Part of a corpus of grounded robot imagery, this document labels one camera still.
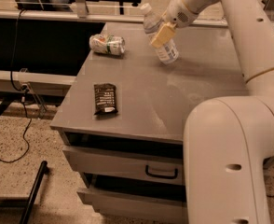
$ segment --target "terrazzo floor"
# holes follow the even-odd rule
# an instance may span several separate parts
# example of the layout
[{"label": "terrazzo floor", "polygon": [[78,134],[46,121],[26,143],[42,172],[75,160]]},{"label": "terrazzo floor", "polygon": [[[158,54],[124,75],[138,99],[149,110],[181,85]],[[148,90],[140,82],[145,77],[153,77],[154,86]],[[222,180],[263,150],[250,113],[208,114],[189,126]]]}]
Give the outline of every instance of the terrazzo floor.
[{"label": "terrazzo floor", "polygon": [[[78,173],[69,167],[62,154],[63,141],[49,127],[57,107],[49,106],[42,119],[38,118],[36,105],[23,106],[12,103],[0,116],[0,159],[12,161],[27,148],[22,136],[30,119],[25,139],[29,150],[19,161],[0,161],[0,197],[29,196],[41,161],[48,162],[49,174],[43,179],[28,223],[34,224],[159,224],[151,220],[103,216],[91,206],[84,205],[76,194],[85,187]],[[265,171],[267,195],[274,196],[274,162]],[[274,224],[274,197],[267,198],[272,224]],[[19,223],[23,209],[0,208],[0,224]]]}]

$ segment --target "can label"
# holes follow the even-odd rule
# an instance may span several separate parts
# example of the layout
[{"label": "can label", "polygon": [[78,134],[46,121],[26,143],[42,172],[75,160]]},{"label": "can label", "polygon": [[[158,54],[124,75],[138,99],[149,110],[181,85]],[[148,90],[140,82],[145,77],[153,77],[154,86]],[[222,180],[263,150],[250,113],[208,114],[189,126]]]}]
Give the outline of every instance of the can label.
[{"label": "can label", "polygon": [[122,55],[125,52],[125,40],[115,35],[92,35],[89,39],[90,48],[97,53]]}]

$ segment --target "bottle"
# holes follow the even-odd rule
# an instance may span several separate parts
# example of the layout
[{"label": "bottle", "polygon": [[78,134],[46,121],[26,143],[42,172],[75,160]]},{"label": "bottle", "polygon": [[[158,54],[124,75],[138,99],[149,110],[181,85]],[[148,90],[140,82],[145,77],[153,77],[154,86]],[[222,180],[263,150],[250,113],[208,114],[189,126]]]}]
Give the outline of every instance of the bottle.
[{"label": "bottle", "polygon": [[[144,31],[148,35],[149,39],[152,40],[159,27],[163,25],[164,20],[154,13],[151,6],[147,3],[142,5],[140,10],[144,15]],[[165,64],[173,63],[179,55],[173,39],[155,50],[159,59]]]}]

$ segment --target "gray table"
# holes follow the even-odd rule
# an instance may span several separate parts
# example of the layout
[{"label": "gray table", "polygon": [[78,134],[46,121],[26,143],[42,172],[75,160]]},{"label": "gray table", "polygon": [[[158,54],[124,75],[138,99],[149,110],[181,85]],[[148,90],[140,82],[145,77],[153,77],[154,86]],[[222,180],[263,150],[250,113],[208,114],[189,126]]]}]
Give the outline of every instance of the gray table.
[{"label": "gray table", "polygon": [[[51,123],[86,184],[77,193],[102,214],[185,224],[185,121],[204,100],[247,95],[230,33],[177,31],[180,57],[169,65],[141,24],[107,23],[103,33],[124,37],[124,56],[91,52]],[[116,115],[93,115],[99,83],[116,85]]]},{"label": "gray table", "polygon": [[[196,105],[213,97],[247,95],[227,29],[178,30],[174,40],[180,57],[169,65],[148,45],[142,25],[107,23],[103,33],[123,36],[125,55],[91,52],[52,127],[182,144],[185,120]],[[93,115],[93,85],[98,83],[116,85],[117,115]]]}]

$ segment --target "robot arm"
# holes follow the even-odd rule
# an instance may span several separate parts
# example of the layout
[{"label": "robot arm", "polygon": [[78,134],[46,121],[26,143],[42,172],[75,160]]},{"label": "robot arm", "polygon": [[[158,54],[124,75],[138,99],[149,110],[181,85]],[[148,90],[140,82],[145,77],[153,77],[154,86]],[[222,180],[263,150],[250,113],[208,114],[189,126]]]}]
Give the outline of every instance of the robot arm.
[{"label": "robot arm", "polygon": [[256,0],[171,0],[158,36],[190,25],[217,1],[250,96],[203,102],[186,122],[189,223],[269,224],[263,160],[274,156],[274,27],[267,14]]},{"label": "robot arm", "polygon": [[171,0],[163,15],[164,21],[174,23],[182,28],[190,25],[209,5],[219,0]]}]

